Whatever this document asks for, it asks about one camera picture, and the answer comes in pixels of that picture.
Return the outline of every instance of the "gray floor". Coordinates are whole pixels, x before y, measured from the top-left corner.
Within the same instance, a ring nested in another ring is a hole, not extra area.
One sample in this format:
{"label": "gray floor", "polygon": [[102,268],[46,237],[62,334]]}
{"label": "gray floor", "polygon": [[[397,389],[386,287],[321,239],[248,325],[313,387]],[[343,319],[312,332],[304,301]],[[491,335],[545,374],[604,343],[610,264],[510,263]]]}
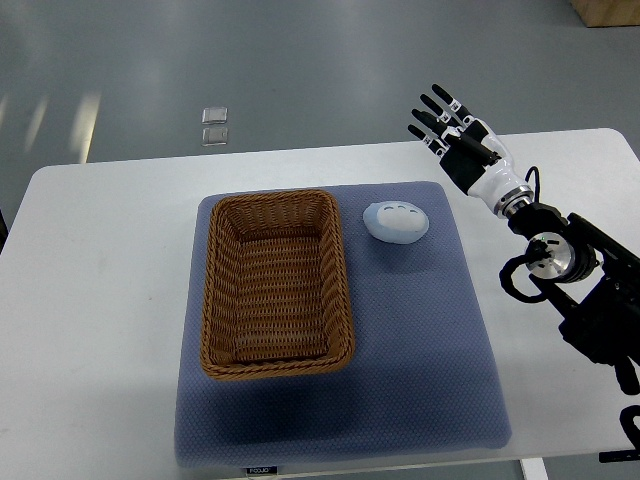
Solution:
{"label": "gray floor", "polygon": [[[100,98],[89,162],[411,140],[433,82],[498,133],[611,127],[640,154],[639,61],[640,27],[587,29],[568,0],[2,0],[0,208],[11,225],[36,170],[78,161],[87,95]],[[202,147],[214,105],[229,108],[229,143]],[[547,464],[552,480],[640,475],[593,456]]]}

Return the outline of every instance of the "white table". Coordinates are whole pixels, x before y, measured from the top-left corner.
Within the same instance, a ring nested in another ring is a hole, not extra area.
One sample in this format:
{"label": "white table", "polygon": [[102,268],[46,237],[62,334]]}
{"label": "white table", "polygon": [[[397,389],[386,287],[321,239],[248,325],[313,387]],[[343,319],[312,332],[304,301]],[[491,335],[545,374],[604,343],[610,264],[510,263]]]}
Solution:
{"label": "white table", "polygon": [[[640,252],[640,164],[607,129],[503,137],[542,198]],[[0,255],[0,478],[215,478],[173,454],[180,345],[196,211],[225,192],[431,180],[444,187],[498,364],[513,429],[501,450],[290,465],[285,473],[551,456],[630,448],[634,403],[613,370],[562,340],[548,304],[500,288],[526,241],[459,192],[420,143],[47,167]],[[520,275],[526,286],[526,275]],[[578,298],[599,275],[570,293]]]}

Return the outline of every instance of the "robotic arm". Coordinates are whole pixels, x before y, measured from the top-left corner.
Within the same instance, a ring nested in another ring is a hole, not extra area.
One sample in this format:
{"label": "robotic arm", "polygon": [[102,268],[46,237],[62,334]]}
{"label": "robotic arm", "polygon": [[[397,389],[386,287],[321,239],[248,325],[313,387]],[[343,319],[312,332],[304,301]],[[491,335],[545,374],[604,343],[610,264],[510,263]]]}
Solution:
{"label": "robotic arm", "polygon": [[[433,113],[411,113],[428,130],[409,125],[409,131],[440,158],[440,166],[460,190],[482,199],[496,216],[508,220],[513,233],[529,241],[525,253],[510,259],[500,272],[505,292],[525,303],[548,300],[564,317],[559,326],[564,340],[592,362],[613,366],[624,393],[640,394],[631,361],[640,365],[640,259],[579,215],[564,218],[540,203],[539,182],[534,192],[514,173],[511,154],[491,128],[443,88],[432,88],[444,108],[421,95]],[[514,286],[512,275],[521,265],[540,294],[527,296]],[[558,286],[583,280],[599,265],[603,276],[582,302]],[[636,416],[640,406],[624,409],[620,420],[640,450]]]}

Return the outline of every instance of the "blue cushion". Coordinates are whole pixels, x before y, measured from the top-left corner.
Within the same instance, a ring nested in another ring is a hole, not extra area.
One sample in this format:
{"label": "blue cushion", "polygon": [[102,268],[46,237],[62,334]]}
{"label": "blue cushion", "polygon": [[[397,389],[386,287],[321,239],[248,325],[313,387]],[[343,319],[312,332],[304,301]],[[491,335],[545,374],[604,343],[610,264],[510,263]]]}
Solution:
{"label": "blue cushion", "polygon": [[[183,467],[284,465],[500,448],[510,436],[495,360],[442,187],[326,187],[338,200],[356,335],[329,374],[219,382],[199,363],[211,209],[198,210],[182,343],[175,449]],[[409,245],[367,232],[363,211],[398,199],[429,230]]]}

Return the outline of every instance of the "woven wicker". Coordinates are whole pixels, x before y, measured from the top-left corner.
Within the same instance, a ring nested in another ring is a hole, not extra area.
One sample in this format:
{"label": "woven wicker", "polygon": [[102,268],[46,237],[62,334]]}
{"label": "woven wicker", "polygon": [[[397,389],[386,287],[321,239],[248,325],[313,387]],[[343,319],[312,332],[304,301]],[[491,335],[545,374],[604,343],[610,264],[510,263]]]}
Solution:
{"label": "woven wicker", "polygon": [[226,197],[209,226],[200,364],[217,380],[344,367],[353,322],[338,204],[322,190]]}

